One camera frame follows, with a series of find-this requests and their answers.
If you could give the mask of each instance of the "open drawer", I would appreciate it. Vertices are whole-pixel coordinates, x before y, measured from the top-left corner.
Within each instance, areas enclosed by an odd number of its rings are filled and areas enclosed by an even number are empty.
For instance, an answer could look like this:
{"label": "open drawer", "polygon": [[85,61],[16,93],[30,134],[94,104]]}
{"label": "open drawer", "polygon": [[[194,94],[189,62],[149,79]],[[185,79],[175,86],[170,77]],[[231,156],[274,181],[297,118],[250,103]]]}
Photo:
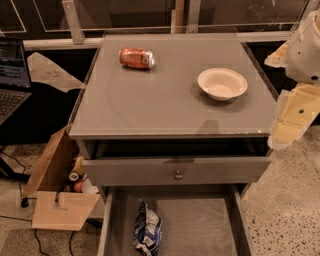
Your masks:
{"label": "open drawer", "polygon": [[163,220],[159,256],[251,255],[234,185],[109,187],[99,256],[141,255],[133,247],[140,199]]}

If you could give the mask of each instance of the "drawer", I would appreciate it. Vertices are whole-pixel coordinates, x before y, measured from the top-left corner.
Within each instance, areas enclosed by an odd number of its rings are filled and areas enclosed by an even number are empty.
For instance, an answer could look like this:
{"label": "drawer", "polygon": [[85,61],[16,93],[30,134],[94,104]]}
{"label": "drawer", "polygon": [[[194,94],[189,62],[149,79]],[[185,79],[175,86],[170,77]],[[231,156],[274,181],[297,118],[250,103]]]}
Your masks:
{"label": "drawer", "polygon": [[133,248],[140,199],[163,221],[159,256],[251,255],[235,186],[184,185],[110,187],[99,256],[141,256]]}
{"label": "drawer", "polygon": [[131,157],[85,160],[97,186],[229,184],[258,181],[271,158],[262,157]]}

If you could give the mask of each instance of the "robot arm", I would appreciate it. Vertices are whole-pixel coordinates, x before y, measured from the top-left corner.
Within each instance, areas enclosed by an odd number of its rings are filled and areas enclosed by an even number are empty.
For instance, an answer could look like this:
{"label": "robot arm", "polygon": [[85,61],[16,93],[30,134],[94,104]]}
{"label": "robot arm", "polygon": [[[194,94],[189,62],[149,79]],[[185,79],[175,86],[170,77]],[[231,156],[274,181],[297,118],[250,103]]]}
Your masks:
{"label": "robot arm", "polygon": [[320,112],[320,10],[310,13],[265,64],[284,67],[286,75],[298,82],[277,102],[268,144],[279,150],[300,139]]}

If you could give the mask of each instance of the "glass window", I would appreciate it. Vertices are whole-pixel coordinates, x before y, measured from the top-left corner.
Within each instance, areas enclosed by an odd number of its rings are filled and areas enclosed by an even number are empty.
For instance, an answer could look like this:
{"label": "glass window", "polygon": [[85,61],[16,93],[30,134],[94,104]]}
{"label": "glass window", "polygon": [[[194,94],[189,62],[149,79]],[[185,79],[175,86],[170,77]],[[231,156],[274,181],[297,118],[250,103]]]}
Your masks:
{"label": "glass window", "polygon": [[240,32],[288,31],[308,0],[202,0],[200,25],[235,25]]}
{"label": "glass window", "polygon": [[12,0],[0,1],[0,33],[25,32],[17,9]]}
{"label": "glass window", "polygon": [[[62,0],[33,0],[45,31],[69,30]],[[75,0],[81,28],[170,26],[174,0]]]}

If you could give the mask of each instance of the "laptop screen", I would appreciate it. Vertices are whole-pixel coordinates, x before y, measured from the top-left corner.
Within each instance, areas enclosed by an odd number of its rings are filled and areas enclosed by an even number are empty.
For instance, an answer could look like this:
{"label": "laptop screen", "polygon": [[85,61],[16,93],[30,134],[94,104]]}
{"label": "laptop screen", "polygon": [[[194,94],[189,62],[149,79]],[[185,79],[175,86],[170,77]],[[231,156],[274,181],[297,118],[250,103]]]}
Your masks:
{"label": "laptop screen", "polygon": [[0,85],[30,88],[29,70],[20,39],[0,37]]}

